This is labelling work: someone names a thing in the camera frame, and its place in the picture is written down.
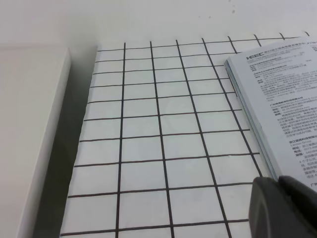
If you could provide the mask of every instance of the white paper with black grid lines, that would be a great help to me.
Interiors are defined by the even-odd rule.
[[[293,37],[99,48],[61,236],[250,238],[268,174],[223,63]]]

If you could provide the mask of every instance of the white surface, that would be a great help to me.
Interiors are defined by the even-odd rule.
[[[31,235],[69,68],[64,47],[0,51],[0,237]]]
[[[254,36],[248,39],[257,43]],[[195,54],[194,50],[197,50],[201,54],[201,47],[198,47],[204,47],[201,39],[192,43],[198,44],[180,46],[181,53],[184,51]],[[227,43],[217,43],[219,48],[213,48],[214,46],[211,47],[213,43],[207,43],[207,47],[212,50],[209,53],[223,53],[220,50],[233,51],[230,43],[231,49],[227,48]],[[164,45],[166,43],[156,41],[156,44]],[[169,41],[167,44],[176,44],[176,42]],[[138,46],[148,47],[149,42],[138,44]],[[103,45],[104,49],[109,47],[107,44]],[[116,49],[122,49],[123,45],[116,47]],[[168,55],[168,51],[165,51],[164,48],[166,47],[153,48],[155,49],[153,55]],[[98,53],[98,58],[106,58],[107,52]],[[134,59],[143,54],[144,49],[140,49],[140,51],[134,49],[132,52],[129,53],[129,56]],[[118,55],[114,57],[116,60],[120,59]],[[212,55],[212,58],[219,65],[222,65],[225,60],[222,55]],[[267,176],[267,172],[255,150],[254,141],[248,137],[248,126],[240,114],[241,109],[236,104],[232,85],[230,81],[226,82],[228,76],[222,72],[222,68],[215,67],[218,75],[221,75],[220,79],[217,78],[210,61],[207,65],[205,61],[194,56],[182,57],[182,59],[186,59],[191,65],[204,64],[207,66],[186,68],[188,85],[183,68],[166,69],[169,68],[168,64],[165,65],[164,70],[154,70],[155,75],[161,76],[160,81],[157,81],[156,84],[154,84],[152,68],[150,68],[151,71],[133,72],[133,78],[130,77],[128,82],[124,80],[125,100],[123,103],[120,173],[118,173],[117,164],[119,164],[120,156],[121,129],[118,122],[121,122],[121,110],[113,109],[112,103],[114,102],[93,101],[90,97],[85,117],[89,120],[84,122],[82,141],[79,143],[79,152],[70,183],[70,196],[67,199],[61,228],[63,236],[78,236],[81,232],[87,233],[82,235],[85,238],[89,238],[91,236],[89,233],[94,232],[104,233],[105,237],[113,235],[113,232],[116,231],[114,221],[117,216],[110,208],[116,210],[117,203],[111,201],[106,206],[110,212],[101,213],[97,210],[99,206],[103,206],[103,202],[108,199],[108,196],[118,195],[117,190],[113,189],[118,188],[119,174],[120,204],[119,230],[117,230],[119,237],[171,237],[169,211],[173,224],[176,225],[173,228],[176,238],[183,237],[185,234],[189,237],[193,235],[209,237],[213,234],[219,238],[228,238],[227,228],[232,229],[233,238],[250,235],[247,218],[252,181],[259,176],[260,172],[265,176]],[[131,65],[138,68],[138,62],[142,64],[142,60],[135,59]],[[96,87],[96,81],[92,81],[91,94],[102,88],[106,88],[107,92],[111,92],[112,89],[118,92],[117,88],[122,89],[123,80],[118,77],[117,73],[99,70],[95,72],[100,74],[95,74],[93,78],[95,79],[96,75],[103,75],[103,77],[98,81],[98,87]],[[223,84],[226,93],[220,82],[226,82]],[[126,93],[131,95],[133,92],[131,87],[137,93],[134,93],[133,97],[126,97]],[[189,89],[194,94],[193,102]],[[145,99],[145,97],[154,97],[154,99]],[[121,108],[121,100],[116,103],[116,106]],[[160,113],[162,137],[160,136],[157,106]],[[95,123],[100,123],[104,127],[93,127],[92,125]],[[103,167],[113,171],[109,173]],[[170,202],[167,199],[166,182],[168,182]],[[73,204],[80,205],[74,209]],[[224,214],[228,220],[227,227]]]

